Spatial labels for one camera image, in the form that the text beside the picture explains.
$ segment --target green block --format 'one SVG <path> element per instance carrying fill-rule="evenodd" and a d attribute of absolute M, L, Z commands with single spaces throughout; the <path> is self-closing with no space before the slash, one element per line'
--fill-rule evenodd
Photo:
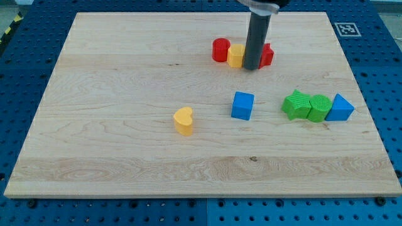
<path fill-rule="evenodd" d="M 310 95 L 303 94 L 299 90 L 293 91 L 282 104 L 282 110 L 288 114 L 289 120 L 306 119 L 310 109 Z"/>
<path fill-rule="evenodd" d="M 324 95 L 314 95 L 310 99 L 310 105 L 312 107 L 307 119 L 312 122 L 322 122 L 331 110 L 332 102 Z"/>

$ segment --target wood grain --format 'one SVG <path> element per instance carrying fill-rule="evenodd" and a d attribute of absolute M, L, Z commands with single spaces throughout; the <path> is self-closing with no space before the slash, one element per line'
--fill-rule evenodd
<path fill-rule="evenodd" d="M 78 13 L 5 191 L 9 198 L 360 197 L 402 194 L 325 13 L 281 13 L 273 64 L 216 63 L 248 13 Z M 355 107 L 347 122 L 289 121 L 294 89 Z M 234 92 L 256 96 L 250 121 Z M 194 132 L 173 114 L 192 107 Z"/>

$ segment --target red block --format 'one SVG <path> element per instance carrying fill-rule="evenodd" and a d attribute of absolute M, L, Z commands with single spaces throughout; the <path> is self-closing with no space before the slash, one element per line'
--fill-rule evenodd
<path fill-rule="evenodd" d="M 215 39 L 212 44 L 212 59 L 216 62 L 225 62 L 229 47 L 231 47 L 231 43 L 226 38 Z"/>
<path fill-rule="evenodd" d="M 263 66 L 271 65 L 273 57 L 274 57 L 274 51 L 271 49 L 271 44 L 270 43 L 265 44 L 258 69 L 261 69 Z"/>

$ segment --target green cylinder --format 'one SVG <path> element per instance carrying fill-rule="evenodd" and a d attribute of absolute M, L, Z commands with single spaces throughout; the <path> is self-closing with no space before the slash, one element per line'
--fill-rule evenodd
<path fill-rule="evenodd" d="M 324 95 L 314 95 L 310 99 L 312 109 L 308 113 L 307 119 L 312 122 L 322 122 L 331 110 L 332 102 Z"/>

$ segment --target black cylinder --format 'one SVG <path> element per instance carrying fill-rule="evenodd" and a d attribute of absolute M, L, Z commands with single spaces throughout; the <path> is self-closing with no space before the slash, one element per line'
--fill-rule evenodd
<path fill-rule="evenodd" d="M 251 12 L 246 51 L 243 58 L 245 69 L 255 70 L 259 67 L 270 19 L 271 16 L 259 16 Z"/>

